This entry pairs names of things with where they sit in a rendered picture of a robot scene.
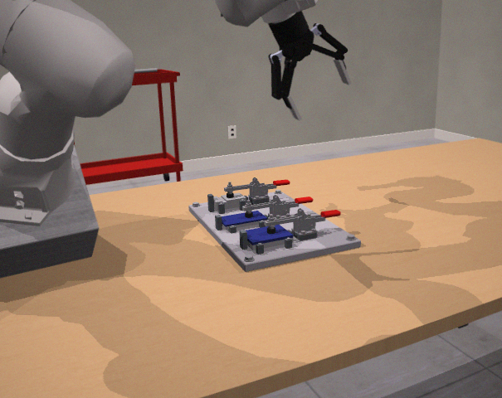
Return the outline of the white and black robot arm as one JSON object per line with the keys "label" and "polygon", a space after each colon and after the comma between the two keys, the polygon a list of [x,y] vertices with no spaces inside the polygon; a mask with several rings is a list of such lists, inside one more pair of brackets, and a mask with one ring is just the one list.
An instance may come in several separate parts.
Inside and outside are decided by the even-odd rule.
{"label": "white and black robot arm", "polygon": [[[243,27],[283,22],[317,2],[215,0]],[[41,226],[76,186],[75,117],[123,103],[134,55],[71,0],[0,0],[0,65],[10,71],[0,79],[0,222]]]}

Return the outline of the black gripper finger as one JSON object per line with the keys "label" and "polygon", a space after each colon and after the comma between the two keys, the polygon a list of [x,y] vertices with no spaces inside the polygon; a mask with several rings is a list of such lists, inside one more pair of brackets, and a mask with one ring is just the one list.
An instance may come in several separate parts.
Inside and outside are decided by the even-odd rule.
{"label": "black gripper finger", "polygon": [[295,119],[299,121],[302,119],[298,109],[292,100],[290,93],[291,82],[294,74],[295,67],[297,65],[298,56],[300,54],[300,48],[295,47],[290,62],[289,58],[285,58],[285,68],[281,80],[281,57],[282,51],[278,51],[275,54],[269,54],[269,60],[271,63],[271,95],[272,97],[280,100],[283,98],[285,105],[290,108]]}
{"label": "black gripper finger", "polygon": [[304,41],[303,46],[306,46],[310,49],[315,49],[318,52],[321,52],[325,55],[332,56],[334,60],[334,64],[336,65],[336,68],[339,72],[339,75],[341,77],[341,80],[343,83],[350,85],[351,80],[349,79],[348,72],[346,71],[346,65],[344,64],[344,53],[348,52],[348,49],[342,45],[339,41],[337,41],[334,37],[332,37],[330,34],[327,33],[325,30],[324,26],[318,23],[314,24],[314,27],[311,29],[311,31],[317,35],[322,37],[325,41],[327,41],[331,46],[333,46],[337,51],[331,51],[326,48],[323,48],[322,46],[315,45],[314,43],[311,43],[309,41]]}

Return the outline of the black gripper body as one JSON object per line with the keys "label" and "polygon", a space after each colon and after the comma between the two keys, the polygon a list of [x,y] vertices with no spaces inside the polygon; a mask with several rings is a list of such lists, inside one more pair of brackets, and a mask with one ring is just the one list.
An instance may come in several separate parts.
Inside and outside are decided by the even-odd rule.
{"label": "black gripper body", "polygon": [[314,33],[309,29],[302,11],[297,12],[283,22],[268,23],[268,25],[284,57],[292,59],[295,47],[300,48],[297,61],[302,61],[306,56],[310,55],[312,49],[303,46],[303,42],[309,41],[313,43]]}

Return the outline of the blue flat plate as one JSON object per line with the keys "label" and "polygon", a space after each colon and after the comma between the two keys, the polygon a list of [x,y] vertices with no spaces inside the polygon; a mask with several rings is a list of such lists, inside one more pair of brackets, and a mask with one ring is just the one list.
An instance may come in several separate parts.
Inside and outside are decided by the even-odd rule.
{"label": "blue flat plate", "polygon": [[247,245],[256,250],[256,244],[262,243],[264,248],[284,245],[286,238],[291,238],[293,243],[293,235],[281,225],[275,225],[275,234],[268,234],[267,227],[247,230]]}

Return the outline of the blue rectangular block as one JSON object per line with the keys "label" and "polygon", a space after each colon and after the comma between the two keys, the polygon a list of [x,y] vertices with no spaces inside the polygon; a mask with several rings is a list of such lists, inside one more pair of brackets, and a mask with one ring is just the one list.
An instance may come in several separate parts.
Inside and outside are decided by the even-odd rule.
{"label": "blue rectangular block", "polygon": [[244,226],[258,225],[259,221],[267,221],[267,217],[261,214],[259,211],[252,211],[253,217],[246,218],[245,213],[222,216],[222,227],[225,230],[229,230],[229,226],[236,226],[236,228]]}

